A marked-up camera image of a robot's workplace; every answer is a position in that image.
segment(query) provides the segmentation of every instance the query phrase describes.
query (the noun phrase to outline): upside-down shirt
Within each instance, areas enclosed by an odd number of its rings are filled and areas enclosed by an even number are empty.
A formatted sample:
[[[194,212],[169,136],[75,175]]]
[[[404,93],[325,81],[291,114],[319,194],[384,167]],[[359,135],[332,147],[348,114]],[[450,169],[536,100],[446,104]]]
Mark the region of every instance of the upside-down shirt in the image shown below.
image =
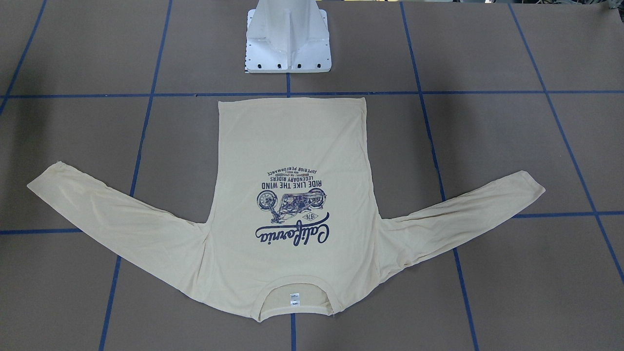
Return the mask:
[[[218,175],[206,223],[179,219],[62,162],[28,188],[190,298],[259,322],[343,311],[394,274],[496,227],[544,192],[520,171],[382,219],[364,99],[308,98],[219,103]]]

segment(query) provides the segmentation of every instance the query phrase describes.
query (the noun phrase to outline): gray table surface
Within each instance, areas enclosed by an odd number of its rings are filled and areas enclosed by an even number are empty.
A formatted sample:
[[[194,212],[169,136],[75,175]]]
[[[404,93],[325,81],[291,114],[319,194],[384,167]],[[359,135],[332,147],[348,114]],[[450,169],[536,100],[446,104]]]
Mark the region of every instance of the gray table surface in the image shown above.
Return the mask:
[[[253,75],[254,0],[0,2],[1,350],[624,349],[617,11],[318,4],[331,72]],[[293,96],[366,98],[383,217],[521,169],[547,191],[335,317],[259,324],[118,259],[26,189],[62,160],[206,221],[217,102]]]

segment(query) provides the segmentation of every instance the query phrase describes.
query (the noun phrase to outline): white metal base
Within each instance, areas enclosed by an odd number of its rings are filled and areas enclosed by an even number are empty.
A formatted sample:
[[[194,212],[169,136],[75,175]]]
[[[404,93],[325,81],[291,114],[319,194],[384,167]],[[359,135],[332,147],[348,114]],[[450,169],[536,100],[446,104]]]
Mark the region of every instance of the white metal base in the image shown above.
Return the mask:
[[[247,14],[247,28],[253,19],[255,9]],[[327,27],[327,12],[321,9],[323,22]],[[297,30],[296,26],[285,30]],[[331,52],[329,36],[324,39],[307,40],[298,50],[278,50],[266,37],[247,39],[245,72],[249,73],[317,73],[329,72],[331,69]]]

